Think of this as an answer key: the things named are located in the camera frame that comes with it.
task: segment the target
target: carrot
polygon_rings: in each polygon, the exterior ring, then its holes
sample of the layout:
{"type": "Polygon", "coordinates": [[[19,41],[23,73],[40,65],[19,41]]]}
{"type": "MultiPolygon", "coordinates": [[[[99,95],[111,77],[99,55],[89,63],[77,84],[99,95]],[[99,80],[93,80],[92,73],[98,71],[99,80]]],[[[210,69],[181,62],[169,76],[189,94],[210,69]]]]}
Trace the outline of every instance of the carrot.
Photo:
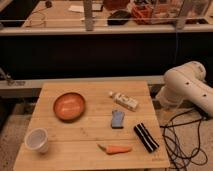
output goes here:
{"type": "Polygon", "coordinates": [[[107,154],[117,154],[117,153],[126,153],[132,151],[132,147],[130,146],[116,146],[116,145],[108,145],[106,146],[107,154]]]}

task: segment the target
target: black cable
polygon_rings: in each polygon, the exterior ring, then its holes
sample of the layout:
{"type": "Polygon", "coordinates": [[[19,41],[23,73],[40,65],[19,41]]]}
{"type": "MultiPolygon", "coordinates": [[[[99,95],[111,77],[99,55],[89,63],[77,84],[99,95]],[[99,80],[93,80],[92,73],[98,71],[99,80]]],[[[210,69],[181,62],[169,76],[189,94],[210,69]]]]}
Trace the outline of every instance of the black cable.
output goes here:
{"type": "Polygon", "coordinates": [[[187,171],[187,167],[190,163],[193,163],[198,166],[205,165],[208,162],[208,157],[203,149],[201,149],[201,138],[200,138],[200,125],[201,122],[204,120],[204,117],[201,117],[200,119],[196,119],[193,121],[185,122],[185,123],[180,123],[180,124],[174,124],[173,121],[182,115],[188,114],[190,112],[194,111],[194,109],[187,110],[185,112],[179,113],[172,117],[169,122],[164,125],[160,126],[163,128],[163,138],[165,141],[166,149],[168,156],[170,158],[170,161],[173,165],[173,167],[170,167],[170,169],[175,169],[175,170],[185,170],[187,171]],[[197,123],[197,138],[198,138],[198,145],[195,147],[189,155],[187,155],[182,149],[181,149],[181,144],[179,141],[179,138],[175,132],[175,127],[178,126],[185,126],[193,123],[197,123]],[[168,135],[166,135],[166,132],[170,132],[172,134],[172,138],[168,135]],[[193,159],[199,154],[202,153],[204,155],[204,160],[203,162],[195,162],[193,159]]]}

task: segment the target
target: wooden board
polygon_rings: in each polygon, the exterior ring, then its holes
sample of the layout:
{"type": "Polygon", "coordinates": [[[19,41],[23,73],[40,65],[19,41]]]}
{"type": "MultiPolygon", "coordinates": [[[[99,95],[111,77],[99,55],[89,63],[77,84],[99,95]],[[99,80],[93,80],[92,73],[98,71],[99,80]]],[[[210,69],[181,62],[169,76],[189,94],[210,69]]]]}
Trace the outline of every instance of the wooden board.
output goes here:
{"type": "Polygon", "coordinates": [[[20,148],[14,170],[102,170],[167,168],[169,159],[152,105],[146,82],[103,81],[44,84],[36,104],[28,131],[42,127],[47,129],[50,149],[45,155],[20,148]],[[119,91],[137,99],[136,112],[131,112],[113,102],[109,91],[119,91]],[[55,117],[54,100],[63,93],[78,92],[86,99],[86,111],[72,123],[64,123],[55,117]],[[112,129],[112,110],[125,112],[123,129],[112,129]],[[157,151],[150,154],[133,131],[143,122],[159,143],[157,151]],[[97,144],[130,145],[129,153],[107,155],[97,144]]]}

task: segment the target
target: cable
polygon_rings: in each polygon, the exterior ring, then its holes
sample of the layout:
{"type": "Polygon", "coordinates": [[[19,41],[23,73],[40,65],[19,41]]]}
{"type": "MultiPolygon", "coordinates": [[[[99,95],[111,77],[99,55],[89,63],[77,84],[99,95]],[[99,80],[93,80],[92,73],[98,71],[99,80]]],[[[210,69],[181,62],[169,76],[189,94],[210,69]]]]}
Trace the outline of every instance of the cable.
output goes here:
{"type": "Polygon", "coordinates": [[[174,117],[172,117],[169,120],[169,122],[166,125],[160,126],[163,129],[163,138],[165,141],[167,153],[168,153],[170,161],[173,165],[173,167],[170,167],[170,169],[187,171],[187,167],[189,166],[190,163],[193,163],[198,166],[202,166],[208,162],[208,157],[207,157],[205,151],[203,149],[201,149],[201,138],[200,138],[200,125],[201,125],[202,121],[204,120],[204,117],[201,117],[201,118],[193,120],[193,121],[181,123],[181,124],[174,124],[174,120],[176,118],[178,118],[182,115],[188,114],[192,111],[194,111],[194,109],[190,109],[185,112],[176,114],[174,117]],[[179,127],[179,126],[194,124],[197,122],[198,122],[198,126],[197,126],[198,145],[191,151],[191,153],[189,155],[187,155],[181,148],[179,137],[176,134],[175,128],[179,127]],[[199,153],[204,155],[204,159],[200,163],[193,161],[193,159],[199,153]]]}
{"type": "Polygon", "coordinates": [[[29,16],[29,19],[28,19],[29,22],[30,22],[30,23],[29,23],[29,26],[26,26],[26,27],[36,27],[36,26],[40,26],[40,25],[45,25],[45,24],[46,24],[46,21],[45,21],[46,15],[45,15],[44,13],[42,13],[41,11],[44,11],[44,10],[46,10],[46,9],[47,9],[47,7],[32,12],[31,15],[29,16]],[[31,19],[31,17],[32,17],[33,14],[40,14],[40,15],[41,15],[41,18],[40,18],[40,19],[33,20],[33,19],[31,19]],[[39,24],[32,24],[32,21],[42,21],[42,22],[39,23],[39,24]]]}

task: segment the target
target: bottle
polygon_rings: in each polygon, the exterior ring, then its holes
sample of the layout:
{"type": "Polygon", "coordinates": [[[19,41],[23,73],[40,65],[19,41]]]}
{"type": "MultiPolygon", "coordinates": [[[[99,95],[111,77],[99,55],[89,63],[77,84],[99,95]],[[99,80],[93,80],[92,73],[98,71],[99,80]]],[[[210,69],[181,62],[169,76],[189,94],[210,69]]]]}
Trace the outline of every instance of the bottle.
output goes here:
{"type": "Polygon", "coordinates": [[[110,91],[109,96],[114,100],[114,102],[126,107],[127,109],[131,111],[135,111],[138,106],[137,100],[130,98],[119,92],[116,93],[116,92],[110,91]]]}

